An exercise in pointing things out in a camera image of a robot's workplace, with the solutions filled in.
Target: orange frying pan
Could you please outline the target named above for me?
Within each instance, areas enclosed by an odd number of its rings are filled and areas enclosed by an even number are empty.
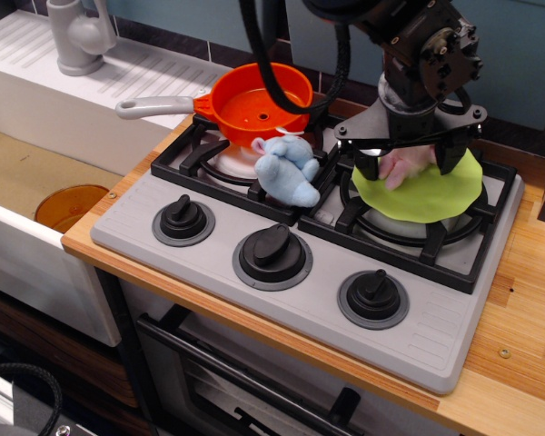
[[[296,104],[309,106],[312,87],[300,71],[285,64],[272,64],[279,85]],[[277,127],[289,132],[304,130],[309,115],[285,112],[269,96],[257,64],[234,68],[223,75],[208,95],[192,97],[142,97],[123,100],[116,107],[124,119],[196,112],[218,124],[232,143],[250,147],[256,137],[278,136]]]

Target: black knob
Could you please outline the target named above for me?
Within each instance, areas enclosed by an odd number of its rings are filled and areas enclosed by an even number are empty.
[[[400,293],[396,283],[384,270],[357,277],[347,290],[347,303],[366,320],[385,320],[400,308]]]
[[[245,273],[260,282],[284,282],[305,265],[305,251],[286,224],[251,234],[240,251]]]
[[[189,195],[182,195],[163,209],[160,229],[172,239],[189,239],[205,228],[206,221],[202,207],[191,202]]]

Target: wooden countertop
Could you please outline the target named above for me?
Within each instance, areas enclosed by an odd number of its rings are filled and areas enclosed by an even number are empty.
[[[190,123],[188,118],[112,190],[117,198]],[[465,435],[545,436],[545,223],[538,221],[545,159],[476,143],[517,167],[525,193],[459,383],[436,395],[220,298],[95,245],[89,232],[116,201],[105,197],[63,237],[66,251]],[[507,350],[510,358],[501,357]]]

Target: gas stove top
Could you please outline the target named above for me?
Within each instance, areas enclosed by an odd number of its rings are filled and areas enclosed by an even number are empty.
[[[373,224],[379,213],[356,203],[351,160],[335,143],[334,124],[329,117],[307,133],[321,164],[312,184],[322,199],[311,210],[268,198],[252,173],[254,157],[196,117],[91,236],[430,391],[450,392],[522,180],[512,168],[481,161],[482,203],[452,223],[404,223],[411,233],[392,235]],[[190,235],[191,227],[201,229]]]

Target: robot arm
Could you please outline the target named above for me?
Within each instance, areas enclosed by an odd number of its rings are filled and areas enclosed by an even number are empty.
[[[479,78],[475,28],[449,0],[303,0],[315,15],[355,25],[384,52],[384,74],[407,105],[442,102]]]
[[[336,129],[368,180],[383,176],[378,157],[425,144],[434,144],[441,173],[449,173],[480,135],[486,111],[463,88],[479,78],[479,39],[450,1],[303,0],[315,15],[355,25],[383,49],[379,101]],[[445,103],[452,93],[460,104]]]

